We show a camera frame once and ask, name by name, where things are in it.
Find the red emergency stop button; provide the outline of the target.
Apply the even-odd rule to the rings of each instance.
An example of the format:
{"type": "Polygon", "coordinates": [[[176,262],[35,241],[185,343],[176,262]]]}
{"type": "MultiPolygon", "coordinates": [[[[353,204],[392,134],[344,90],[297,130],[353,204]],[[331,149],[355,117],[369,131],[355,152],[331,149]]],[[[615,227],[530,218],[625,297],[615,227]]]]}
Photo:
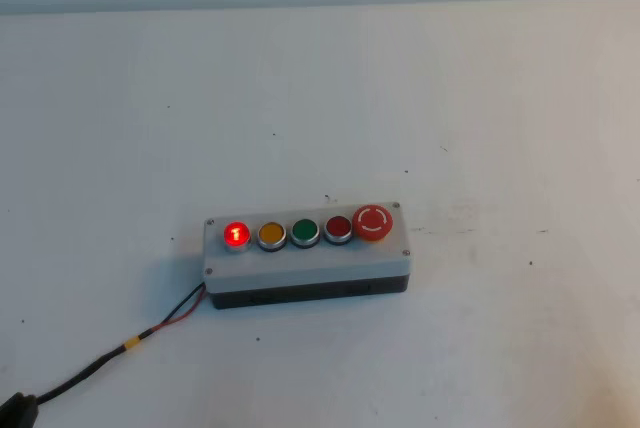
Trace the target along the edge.
{"type": "Polygon", "coordinates": [[[352,227],[358,238],[378,242],[392,231],[393,217],[382,205],[363,205],[354,212],[352,227]]]}

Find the red push button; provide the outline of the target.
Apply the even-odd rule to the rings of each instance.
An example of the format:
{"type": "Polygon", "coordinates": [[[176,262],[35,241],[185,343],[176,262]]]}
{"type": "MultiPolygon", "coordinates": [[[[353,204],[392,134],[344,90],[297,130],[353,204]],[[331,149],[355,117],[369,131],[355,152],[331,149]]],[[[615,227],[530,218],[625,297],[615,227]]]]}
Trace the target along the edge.
{"type": "Polygon", "coordinates": [[[324,225],[324,237],[333,245],[345,245],[352,239],[351,220],[337,215],[329,218],[324,225]]]}

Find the grey button control box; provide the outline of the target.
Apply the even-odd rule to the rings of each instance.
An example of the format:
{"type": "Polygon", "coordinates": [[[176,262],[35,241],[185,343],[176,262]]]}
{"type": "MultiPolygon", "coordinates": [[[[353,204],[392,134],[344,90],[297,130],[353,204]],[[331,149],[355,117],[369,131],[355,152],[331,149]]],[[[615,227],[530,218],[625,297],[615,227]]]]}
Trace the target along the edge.
{"type": "Polygon", "coordinates": [[[382,205],[393,217],[392,231],[381,241],[368,242],[354,233],[349,243],[333,245],[324,237],[326,221],[337,215],[351,220],[363,205],[326,205],[239,217],[210,218],[203,233],[203,281],[215,308],[231,309],[288,302],[401,293],[406,290],[412,264],[408,230],[399,202],[382,205]],[[292,225],[299,219],[315,221],[319,242],[308,249],[290,241],[292,225]],[[243,252],[228,251],[223,230],[242,221],[251,230],[252,243],[243,252]],[[276,252],[257,243],[259,228],[275,221],[284,226],[286,245],[276,252]]]}

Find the yellow push button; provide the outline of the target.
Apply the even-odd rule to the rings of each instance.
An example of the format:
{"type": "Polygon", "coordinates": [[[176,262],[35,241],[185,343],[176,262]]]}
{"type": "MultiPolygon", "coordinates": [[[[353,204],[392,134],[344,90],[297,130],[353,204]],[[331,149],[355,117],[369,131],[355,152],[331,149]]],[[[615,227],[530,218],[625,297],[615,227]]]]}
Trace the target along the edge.
{"type": "Polygon", "coordinates": [[[269,221],[259,228],[257,243],[263,251],[279,251],[287,243],[286,229],[278,222],[269,221]]]}

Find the green push button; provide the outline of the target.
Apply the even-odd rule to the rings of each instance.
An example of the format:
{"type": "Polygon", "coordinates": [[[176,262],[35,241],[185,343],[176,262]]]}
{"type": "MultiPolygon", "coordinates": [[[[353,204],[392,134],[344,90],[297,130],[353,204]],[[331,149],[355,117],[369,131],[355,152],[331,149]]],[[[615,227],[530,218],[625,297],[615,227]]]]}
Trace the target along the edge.
{"type": "Polygon", "coordinates": [[[299,219],[291,227],[290,241],[298,248],[311,248],[319,242],[319,239],[319,226],[311,219],[299,219]]]}

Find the red indicator light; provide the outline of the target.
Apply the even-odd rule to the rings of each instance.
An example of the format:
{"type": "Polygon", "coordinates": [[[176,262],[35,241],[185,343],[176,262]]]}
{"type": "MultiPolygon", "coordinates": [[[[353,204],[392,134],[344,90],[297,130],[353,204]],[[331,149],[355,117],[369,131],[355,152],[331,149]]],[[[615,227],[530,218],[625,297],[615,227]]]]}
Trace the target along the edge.
{"type": "Polygon", "coordinates": [[[251,230],[242,221],[232,221],[223,230],[223,242],[230,252],[246,251],[252,243],[251,230]]]}

